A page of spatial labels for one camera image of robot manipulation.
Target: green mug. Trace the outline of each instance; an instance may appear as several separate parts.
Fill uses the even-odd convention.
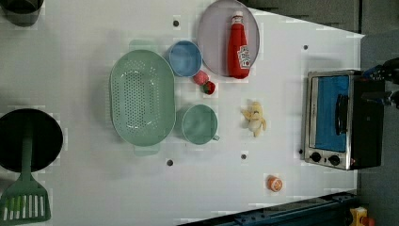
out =
[[[194,105],[183,109],[181,115],[181,131],[186,140],[194,144],[206,144],[219,140],[216,135],[217,116],[214,110],[207,105]]]

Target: small red object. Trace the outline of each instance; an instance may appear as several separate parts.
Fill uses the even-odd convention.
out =
[[[272,176],[267,180],[267,188],[274,192],[278,192],[282,189],[282,181],[280,178]]]
[[[209,76],[204,71],[199,71],[196,75],[194,75],[193,79],[195,83],[197,83],[200,86],[203,86],[205,85],[205,83],[209,81]]]
[[[243,79],[249,75],[250,57],[242,11],[236,11],[231,19],[231,33],[227,58],[230,77]]]
[[[365,226],[375,226],[375,220],[373,218],[362,217],[360,223]]]
[[[208,95],[211,95],[212,93],[215,92],[216,85],[215,83],[208,81],[205,83],[205,85],[202,86],[203,92],[205,92]]]

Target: plate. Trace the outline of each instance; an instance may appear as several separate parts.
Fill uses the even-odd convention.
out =
[[[256,60],[260,46],[259,28],[249,9],[235,0],[219,0],[209,6],[199,22],[198,45],[206,66],[219,75],[228,76],[227,48],[229,45],[231,17],[242,11],[246,30],[251,66]]]

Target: blue bowl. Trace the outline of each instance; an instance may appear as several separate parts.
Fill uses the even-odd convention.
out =
[[[191,41],[181,40],[169,52],[172,70],[180,77],[192,77],[200,71],[202,55],[199,47]]]

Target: table surface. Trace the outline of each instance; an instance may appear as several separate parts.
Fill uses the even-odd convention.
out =
[[[65,136],[59,158],[34,173],[51,195],[53,218],[46,225],[176,225],[356,188],[356,171],[307,164],[298,150],[308,72],[359,69],[362,36],[272,13],[252,10],[261,49],[248,79],[203,66],[217,84],[213,96],[189,79],[175,79],[177,110],[211,106],[218,142],[196,146],[173,132],[158,154],[137,156],[118,136],[108,80],[129,42],[151,39],[164,53],[177,40],[195,40],[212,2],[54,0],[30,28],[0,17],[0,112],[41,109]],[[267,120],[257,138],[240,113],[255,100]],[[281,192],[265,188],[268,175],[281,178]],[[0,188],[17,177],[0,169]]]

